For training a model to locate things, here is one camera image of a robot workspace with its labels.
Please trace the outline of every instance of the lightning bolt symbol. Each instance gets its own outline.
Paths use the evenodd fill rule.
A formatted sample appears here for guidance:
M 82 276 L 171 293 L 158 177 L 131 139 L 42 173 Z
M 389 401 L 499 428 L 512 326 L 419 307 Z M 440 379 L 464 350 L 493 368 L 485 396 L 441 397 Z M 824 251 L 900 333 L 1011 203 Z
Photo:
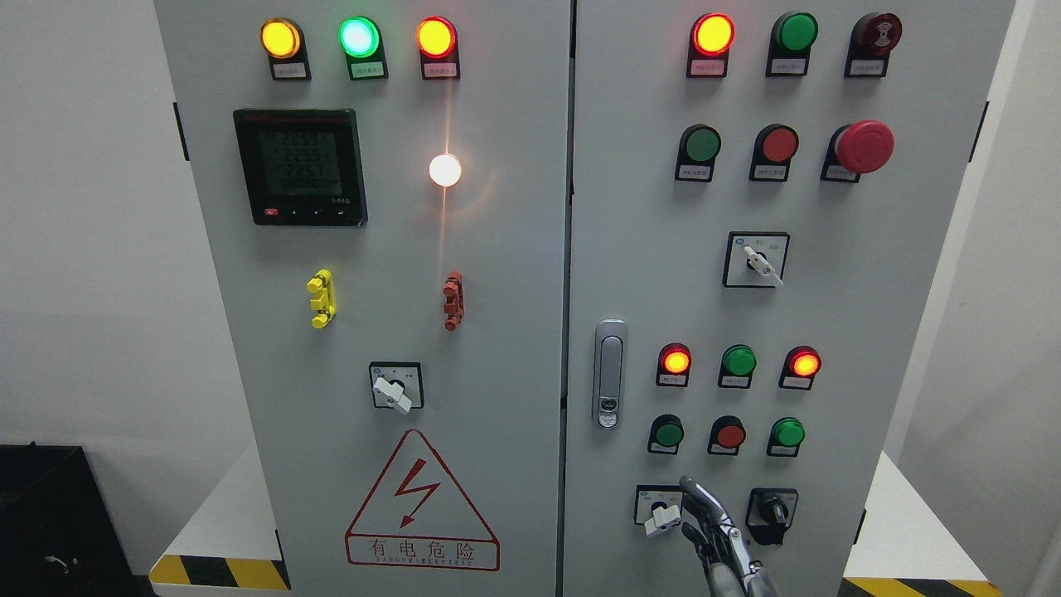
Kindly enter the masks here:
M 424 502 L 428 502 L 428 498 L 431 497 L 431 494 L 435 493 L 435 490 L 437 490 L 438 486 L 441 485 L 441 484 L 431 484 L 427 486 L 420 486 L 418 488 L 407 489 L 408 485 L 413 482 L 413 479 L 420 473 L 420 471 L 423 470 L 423 466 L 427 463 L 428 463 L 427 460 L 422 458 L 417 458 L 416 462 L 413 463 L 413 468 L 410 469 L 408 474 L 405 475 L 405 480 L 401 482 L 401 486 L 399 486 L 398 491 L 395 492 L 395 497 L 399 495 L 408 495 L 411 493 L 416 493 L 418 491 L 427 492 L 423 494 L 423 497 L 420 498 L 420 504 L 417 504 L 416 508 L 414 508 L 412 512 L 401 517 L 401 528 L 405 528 L 410 523 L 412 523 L 415 520 L 413 519 L 413 514 L 416 514 L 416 511 L 419 510 L 421 506 L 423 506 Z

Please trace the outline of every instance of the yellow indicator light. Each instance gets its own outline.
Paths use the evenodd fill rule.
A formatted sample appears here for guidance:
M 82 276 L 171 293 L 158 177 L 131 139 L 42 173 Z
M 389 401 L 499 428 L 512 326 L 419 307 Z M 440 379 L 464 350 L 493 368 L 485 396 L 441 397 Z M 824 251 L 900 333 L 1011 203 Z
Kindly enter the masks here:
M 442 17 L 428 17 L 416 28 L 416 42 L 420 51 L 432 58 L 441 58 L 457 45 L 457 32 Z
M 669 373 L 678 374 L 689 369 L 689 355 L 681 351 L 675 351 L 663 357 L 663 369 Z
M 298 27 L 288 19 L 269 19 L 262 24 L 262 48 L 268 55 L 286 59 L 298 53 L 302 47 L 302 36 Z
M 703 15 L 693 27 L 693 45 L 706 56 L 726 53 L 733 43 L 733 21 L 726 15 Z
M 793 373 L 800 377 L 810 377 L 821 369 L 821 359 L 818 355 L 803 353 L 793 359 Z

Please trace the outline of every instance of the metal robot arm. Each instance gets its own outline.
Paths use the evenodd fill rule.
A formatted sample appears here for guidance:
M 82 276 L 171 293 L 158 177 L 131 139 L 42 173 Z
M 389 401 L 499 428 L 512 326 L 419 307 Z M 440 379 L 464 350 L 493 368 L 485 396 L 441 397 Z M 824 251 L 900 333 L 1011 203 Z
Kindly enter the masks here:
M 744 533 L 718 498 L 686 475 L 678 485 L 684 494 L 682 507 L 700 527 L 697 530 L 683 523 L 681 533 L 692 542 L 703 565 L 711 597 L 780 597 L 762 562 L 751 559 Z

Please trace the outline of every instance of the digital power meter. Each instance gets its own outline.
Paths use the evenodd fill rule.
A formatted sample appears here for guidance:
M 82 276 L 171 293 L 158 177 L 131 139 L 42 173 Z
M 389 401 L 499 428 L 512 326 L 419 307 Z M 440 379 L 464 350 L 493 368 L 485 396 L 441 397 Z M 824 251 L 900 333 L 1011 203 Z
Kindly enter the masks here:
M 232 119 L 256 224 L 368 221 L 352 109 L 238 109 Z

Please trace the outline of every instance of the gray metal panel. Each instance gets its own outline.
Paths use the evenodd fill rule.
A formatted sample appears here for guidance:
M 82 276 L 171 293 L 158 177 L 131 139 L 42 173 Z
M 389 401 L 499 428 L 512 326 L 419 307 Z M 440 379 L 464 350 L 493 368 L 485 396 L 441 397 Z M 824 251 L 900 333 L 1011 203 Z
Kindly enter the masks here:
M 631 519 L 636 485 L 676 484 L 680 474 L 717 492 L 742 526 L 752 488 L 796 488 L 784 545 L 754 545 L 752 555 L 786 597 L 836 594 L 1011 8 L 958 0 L 578 3 L 566 594 L 706 592 L 680 533 L 648 540 Z M 686 80 L 690 28 L 710 11 L 736 23 L 729 76 Z M 821 25 L 810 74 L 766 78 L 770 27 L 788 11 L 808 11 Z M 851 29 L 870 12 L 898 14 L 903 39 L 886 78 L 845 80 Z M 857 185 L 819 181 L 833 131 L 864 118 L 893 128 L 891 161 Z M 714 181 L 675 181 L 678 139 L 697 122 L 723 136 Z M 773 122 L 800 135 L 789 180 L 749 182 L 755 135 Z M 723 287 L 731 230 L 792 233 L 784 287 Z M 630 331 L 614 431 L 598 428 L 586 408 L 593 330 L 608 318 Z M 688 389 L 654 384 L 668 343 L 692 350 Z M 737 344 L 759 357 L 752 387 L 720 390 L 719 359 Z M 821 353 L 823 369 L 812 391 L 781 390 L 782 361 L 800 345 Z M 664 412 L 684 424 L 676 457 L 645 452 L 649 425 Z M 736 458 L 706 454 L 711 424 L 725 415 L 748 432 Z M 806 426 L 800 456 L 767 458 L 770 426 L 786 416 Z
M 294 587 L 307 596 L 551 594 L 569 2 L 158 0 L 156 7 Z M 356 14 L 382 30 L 390 78 L 348 80 L 336 31 Z M 457 29 L 459 81 L 420 78 L 414 32 L 434 14 Z M 258 30 L 275 16 L 302 28 L 312 81 L 269 77 Z M 241 107 L 355 108 L 367 226 L 255 226 L 232 129 Z M 443 194 L 427 165 L 447 148 L 465 175 Z M 318 267 L 331 268 L 338 303 L 319 332 L 310 327 L 305 288 Z M 464 274 L 467 308 L 454 333 L 442 329 L 450 269 Z M 375 409 L 371 361 L 422 363 L 424 408 L 407 419 Z M 500 572 L 347 562 L 344 533 L 414 427 L 498 535 Z

